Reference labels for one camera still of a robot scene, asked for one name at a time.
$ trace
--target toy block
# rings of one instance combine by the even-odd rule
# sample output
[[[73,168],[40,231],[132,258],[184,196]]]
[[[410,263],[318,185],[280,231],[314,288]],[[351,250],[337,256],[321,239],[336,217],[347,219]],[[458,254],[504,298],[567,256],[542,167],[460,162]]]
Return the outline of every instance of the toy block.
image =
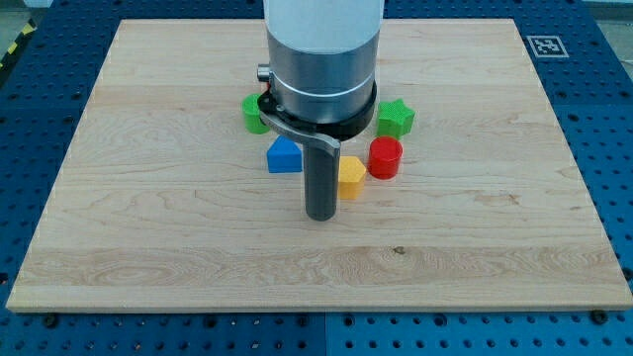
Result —
[[[376,136],[388,135],[400,139],[411,132],[415,111],[405,105],[403,99],[382,102],[378,105],[378,132]]]
[[[391,136],[374,138],[369,145],[367,169],[378,179],[390,179],[398,174],[403,146]]]
[[[365,187],[367,169],[354,156],[342,156],[338,163],[338,198],[353,200],[358,198]]]
[[[278,136],[266,152],[268,172],[291,173],[302,171],[302,153],[296,143]]]
[[[251,134],[266,134],[270,131],[259,119],[259,106],[257,99],[261,94],[251,94],[241,102],[241,111],[244,115],[244,125]]]

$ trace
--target green block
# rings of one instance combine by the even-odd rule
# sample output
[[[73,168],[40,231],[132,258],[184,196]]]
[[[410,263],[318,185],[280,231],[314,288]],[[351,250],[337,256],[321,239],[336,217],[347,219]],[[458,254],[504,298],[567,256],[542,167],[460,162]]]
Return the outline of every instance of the green block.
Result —
[[[270,128],[265,126],[259,119],[259,107],[257,99],[261,94],[250,94],[241,102],[241,111],[244,114],[244,125],[252,134],[266,134]]]
[[[382,102],[378,105],[378,132],[376,136],[388,135],[400,139],[411,132],[415,111],[405,105],[403,99]]]

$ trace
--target blue perforated panel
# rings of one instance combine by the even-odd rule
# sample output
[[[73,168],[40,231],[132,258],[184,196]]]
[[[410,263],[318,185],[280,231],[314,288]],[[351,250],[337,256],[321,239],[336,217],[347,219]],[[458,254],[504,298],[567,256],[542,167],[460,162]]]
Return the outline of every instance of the blue perforated panel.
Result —
[[[583,5],[576,0],[388,0],[385,16],[515,20],[631,277],[633,84]],[[261,17],[261,3],[253,0],[54,2],[0,89],[2,305],[120,20]],[[557,37],[568,57],[539,55],[528,42],[531,36]],[[554,46],[541,50],[560,53]],[[0,355],[423,352],[633,354],[633,312],[13,315],[0,310]]]

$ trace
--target blue pentagon block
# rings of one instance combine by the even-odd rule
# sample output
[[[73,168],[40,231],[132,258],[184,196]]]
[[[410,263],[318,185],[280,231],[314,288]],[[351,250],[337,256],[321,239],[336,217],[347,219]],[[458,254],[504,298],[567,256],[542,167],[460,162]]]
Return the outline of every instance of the blue pentagon block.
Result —
[[[266,152],[268,172],[291,173],[302,171],[301,150],[296,143],[278,136]]]

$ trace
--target wood grain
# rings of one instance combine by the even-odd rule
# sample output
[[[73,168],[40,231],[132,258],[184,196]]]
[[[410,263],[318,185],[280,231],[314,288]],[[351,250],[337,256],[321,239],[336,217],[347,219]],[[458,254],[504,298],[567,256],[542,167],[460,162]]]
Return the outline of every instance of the wood grain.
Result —
[[[401,174],[330,222],[243,128],[260,21],[122,21],[7,307],[14,312],[628,309],[631,292],[510,20],[386,21]],[[343,144],[366,159],[375,123]]]

